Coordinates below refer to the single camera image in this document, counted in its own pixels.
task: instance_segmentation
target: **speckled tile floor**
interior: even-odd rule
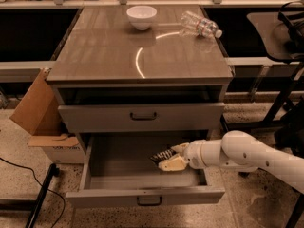
[[[227,104],[228,123],[259,121],[270,104]],[[13,110],[0,110],[0,157],[31,167],[43,181],[51,164],[39,148],[28,148],[29,134],[9,117]],[[275,145],[273,130],[256,130],[252,135]],[[216,131],[213,138],[219,138]],[[77,191],[83,167],[79,164],[58,164],[61,172],[53,178],[50,189],[65,195]],[[0,199],[34,198],[39,185],[31,172],[0,161]],[[55,227],[212,227],[212,228],[278,228],[285,227],[298,193],[284,182],[262,170],[247,178],[237,172],[209,168],[214,185],[223,186],[226,193],[217,204],[177,205],[160,207],[75,209],[67,201],[62,218]],[[35,227],[51,227],[63,208],[62,201],[47,193]],[[0,227],[25,227],[29,212],[0,211]],[[304,227],[304,216],[296,227]]]

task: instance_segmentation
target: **drawer handle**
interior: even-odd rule
[[[152,121],[156,120],[158,117],[158,114],[156,112],[153,112],[153,114],[136,114],[131,112],[130,118],[133,121]]]
[[[162,204],[162,196],[160,196],[160,199],[158,202],[155,203],[141,203],[140,197],[137,197],[137,205],[142,206],[142,207],[147,207],[147,206],[160,206]]]

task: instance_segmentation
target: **bowl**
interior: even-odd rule
[[[129,22],[138,30],[147,30],[151,27],[157,10],[151,6],[134,6],[126,11]]]

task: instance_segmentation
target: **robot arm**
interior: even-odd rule
[[[177,154],[161,161],[163,171],[179,171],[189,164],[194,169],[209,166],[241,172],[263,169],[304,193],[304,159],[267,146],[241,131],[226,133],[221,140],[193,141],[172,147]]]

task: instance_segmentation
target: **closed drawer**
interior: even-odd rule
[[[162,172],[149,160],[187,138],[180,132],[95,135],[79,191],[66,198],[78,208],[216,203],[224,189],[210,186],[203,170]]]
[[[224,103],[61,105],[69,132],[215,129]]]

